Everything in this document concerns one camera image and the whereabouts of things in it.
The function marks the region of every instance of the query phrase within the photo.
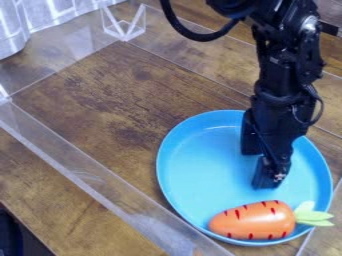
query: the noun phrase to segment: wooden surface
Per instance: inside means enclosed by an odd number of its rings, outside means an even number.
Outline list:
[[[174,3],[179,15],[197,23],[211,28],[223,23],[205,5],[190,7],[181,0]],[[233,35],[251,42],[245,24]],[[169,48],[175,58],[182,42]],[[198,67],[205,75],[219,78],[215,59],[209,60],[202,47],[191,48],[195,55],[202,53]],[[328,70],[341,75],[341,39],[325,35],[322,50],[330,63]],[[238,63],[250,60],[246,65],[251,75],[242,75],[246,67],[235,65],[229,80],[222,79],[230,87],[223,87],[135,46],[115,43],[18,93],[14,101],[171,210],[155,178],[158,147],[169,130],[187,117],[215,109],[247,108],[258,67],[245,48],[231,58],[230,62]],[[20,60],[20,56],[8,59],[7,65],[26,69],[28,63]],[[342,92],[332,89],[341,90],[329,81],[321,82],[320,91],[326,95],[330,108],[325,115],[330,118],[311,128],[309,137],[337,181],[342,176]],[[165,255],[4,131],[0,159],[0,200],[58,255]],[[295,255],[302,240],[258,248],[258,255]],[[237,255],[257,255],[255,248],[221,244]]]

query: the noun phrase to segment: blue plate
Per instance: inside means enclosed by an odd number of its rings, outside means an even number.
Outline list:
[[[293,209],[303,201],[326,211],[332,202],[330,170],[306,137],[294,142],[293,167],[278,189],[254,190],[258,156],[241,154],[243,111],[221,110],[189,118],[166,136],[157,159],[158,181],[177,212],[209,236],[237,245],[266,246],[287,242],[311,227],[297,225],[278,240],[235,240],[213,233],[207,223],[229,208],[265,200],[282,200]]]

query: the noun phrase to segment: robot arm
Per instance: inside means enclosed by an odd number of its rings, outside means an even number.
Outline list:
[[[170,1],[161,3],[171,25],[189,37],[182,24],[174,24],[175,15],[167,15]],[[241,149],[242,154],[262,154],[253,187],[275,188],[290,171],[293,142],[307,133],[324,112],[324,101],[313,87],[325,66],[318,8],[313,0],[207,0],[207,4],[233,20],[229,29],[215,36],[201,34],[201,41],[225,35],[246,16],[254,20],[261,74],[251,108],[243,116]],[[189,38],[197,40],[197,34]],[[317,102],[321,110],[314,117]]]

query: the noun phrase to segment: toy carrot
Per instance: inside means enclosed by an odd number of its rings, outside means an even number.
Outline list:
[[[263,201],[226,210],[211,219],[210,230],[234,239],[279,239],[289,236],[297,223],[333,226],[326,212],[313,211],[314,202],[305,202],[295,211],[278,201]]]

